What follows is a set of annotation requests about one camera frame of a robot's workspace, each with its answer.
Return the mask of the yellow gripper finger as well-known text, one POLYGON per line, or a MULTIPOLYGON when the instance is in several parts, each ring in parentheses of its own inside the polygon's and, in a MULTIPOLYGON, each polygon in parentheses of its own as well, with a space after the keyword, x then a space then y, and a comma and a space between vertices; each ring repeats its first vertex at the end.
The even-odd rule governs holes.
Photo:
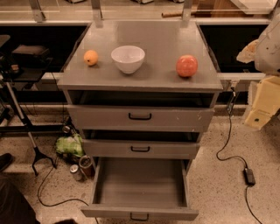
POLYGON ((248 88, 248 108, 244 124, 260 130, 280 109, 280 78, 269 76, 259 82, 252 81, 248 88))
POLYGON ((247 44, 236 56, 236 59, 239 62, 248 64, 249 62, 252 62, 255 57, 256 53, 256 46, 257 46, 258 40, 253 40, 249 44, 247 44))

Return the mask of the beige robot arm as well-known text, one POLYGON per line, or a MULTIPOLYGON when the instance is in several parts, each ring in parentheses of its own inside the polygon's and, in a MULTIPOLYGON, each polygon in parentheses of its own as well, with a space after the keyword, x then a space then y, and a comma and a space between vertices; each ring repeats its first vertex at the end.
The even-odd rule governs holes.
POLYGON ((255 63, 255 69, 265 74, 256 85, 255 97, 244 124, 260 130, 280 109, 280 14, 237 55, 242 63, 255 63))

